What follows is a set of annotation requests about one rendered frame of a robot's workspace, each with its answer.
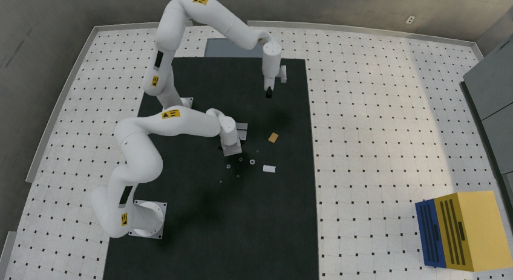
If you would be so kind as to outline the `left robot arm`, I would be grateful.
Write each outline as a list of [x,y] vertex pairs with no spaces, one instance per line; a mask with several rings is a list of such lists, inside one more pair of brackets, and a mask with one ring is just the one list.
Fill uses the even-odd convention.
[[281,77],[281,83],[286,83],[286,65],[279,67],[282,48],[269,32],[253,31],[216,0],[172,0],[159,23],[152,56],[142,82],[145,93],[157,96],[163,111],[175,105],[190,108],[188,101],[180,98],[175,89],[171,65],[189,19],[210,25],[244,50],[261,45],[263,74]]

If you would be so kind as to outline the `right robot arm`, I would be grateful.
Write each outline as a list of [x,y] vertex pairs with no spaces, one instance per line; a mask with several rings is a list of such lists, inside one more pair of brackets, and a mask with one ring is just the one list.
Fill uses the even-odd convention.
[[130,229],[141,236],[151,236],[162,227],[163,212],[157,204],[133,203],[137,185],[155,180],[163,169],[162,157],[148,137],[150,133],[203,137],[220,134],[226,147],[224,156],[242,153],[237,145],[235,120],[217,109],[202,113],[172,106],[154,116],[123,119],[117,124],[114,137],[127,164],[116,167],[109,184],[95,188],[90,195],[91,207],[103,231],[112,238],[122,237]]

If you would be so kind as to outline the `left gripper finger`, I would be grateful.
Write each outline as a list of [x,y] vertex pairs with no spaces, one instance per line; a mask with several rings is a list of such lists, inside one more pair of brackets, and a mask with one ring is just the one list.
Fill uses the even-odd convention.
[[[266,93],[266,98],[272,98],[272,90],[271,90],[271,86],[269,86],[269,89],[267,90],[269,92]],[[271,95],[270,95],[271,94]]]

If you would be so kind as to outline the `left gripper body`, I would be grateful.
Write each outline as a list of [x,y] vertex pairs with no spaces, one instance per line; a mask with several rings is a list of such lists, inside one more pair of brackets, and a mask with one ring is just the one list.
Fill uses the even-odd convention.
[[275,83],[275,77],[267,77],[264,76],[264,90],[267,91],[268,87],[271,86],[271,90],[273,90]]

